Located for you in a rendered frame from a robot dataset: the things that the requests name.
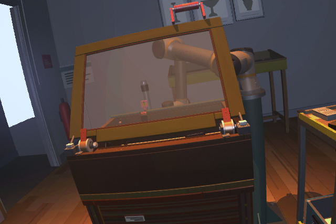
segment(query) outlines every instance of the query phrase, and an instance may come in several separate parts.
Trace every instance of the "wooden floor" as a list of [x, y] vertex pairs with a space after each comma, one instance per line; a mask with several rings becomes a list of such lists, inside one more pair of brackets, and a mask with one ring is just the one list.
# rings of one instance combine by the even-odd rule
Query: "wooden floor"
[[[281, 121], [264, 123], [266, 183], [267, 201], [276, 202], [275, 206], [280, 208], [287, 223], [296, 223], [298, 136], [295, 120], [291, 120], [293, 128], [287, 134]], [[335, 149], [309, 131], [306, 137], [305, 198], [332, 194], [336, 171]], [[2, 224], [15, 223], [92, 223], [80, 201], [67, 162], [7, 211], [7, 219]]]

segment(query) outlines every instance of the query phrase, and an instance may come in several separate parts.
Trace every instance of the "fire extinguisher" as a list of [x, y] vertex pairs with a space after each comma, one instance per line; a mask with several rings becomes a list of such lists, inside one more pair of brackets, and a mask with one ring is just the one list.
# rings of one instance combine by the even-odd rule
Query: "fire extinguisher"
[[61, 98], [61, 104], [58, 107], [59, 112], [61, 114], [63, 126], [65, 133], [67, 134], [67, 138], [70, 141], [70, 106], [67, 102], [64, 102], [64, 99]]

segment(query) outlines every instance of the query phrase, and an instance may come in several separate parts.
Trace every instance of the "wooden table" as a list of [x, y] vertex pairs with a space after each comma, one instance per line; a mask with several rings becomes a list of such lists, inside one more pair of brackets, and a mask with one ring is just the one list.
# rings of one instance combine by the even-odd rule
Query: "wooden table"
[[[288, 96], [287, 96], [287, 80], [286, 80], [286, 69], [287, 69], [287, 58], [274, 52], [271, 49], [267, 51], [255, 52], [255, 64], [256, 73], [266, 73], [269, 74], [269, 83], [271, 87], [271, 101], [272, 101], [272, 115], [264, 116], [264, 120], [273, 119], [273, 122], [277, 122], [277, 118], [280, 118], [285, 123], [286, 133], [289, 132], [289, 114], [288, 114]], [[275, 88], [274, 88], [274, 78], [273, 72], [281, 72], [281, 85], [282, 85], [282, 102], [284, 107], [284, 115], [280, 114], [276, 108], [275, 102]]]
[[[298, 137], [299, 137], [299, 169], [298, 169], [298, 204], [297, 223], [303, 222], [305, 203], [305, 180], [306, 180], [306, 129], [336, 148], [336, 131], [328, 127], [328, 123], [311, 114], [311, 110], [298, 110]], [[331, 223], [336, 223], [336, 197], [333, 200]]]

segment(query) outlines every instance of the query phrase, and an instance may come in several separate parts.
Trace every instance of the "vase silhouette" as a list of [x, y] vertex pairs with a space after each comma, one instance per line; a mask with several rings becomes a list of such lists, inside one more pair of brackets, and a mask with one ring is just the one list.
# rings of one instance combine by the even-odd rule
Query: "vase silhouette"
[[203, 4], [211, 9], [211, 13], [209, 14], [209, 17], [218, 16], [217, 13], [214, 12], [214, 6], [217, 5], [219, 0], [203, 0]]
[[242, 0], [242, 1], [247, 10], [252, 10], [252, 4], [253, 4], [252, 0]]
[[174, 12], [174, 17], [175, 17], [175, 23], [178, 23], [178, 22], [181, 22], [177, 19], [177, 15], [176, 13]]

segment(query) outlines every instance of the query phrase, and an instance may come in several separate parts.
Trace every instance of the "bright window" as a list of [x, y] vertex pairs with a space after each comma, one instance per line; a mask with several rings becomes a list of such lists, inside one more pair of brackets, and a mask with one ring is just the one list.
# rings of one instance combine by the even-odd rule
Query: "bright window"
[[13, 30], [10, 6], [0, 4], [0, 99], [8, 126], [33, 118]]

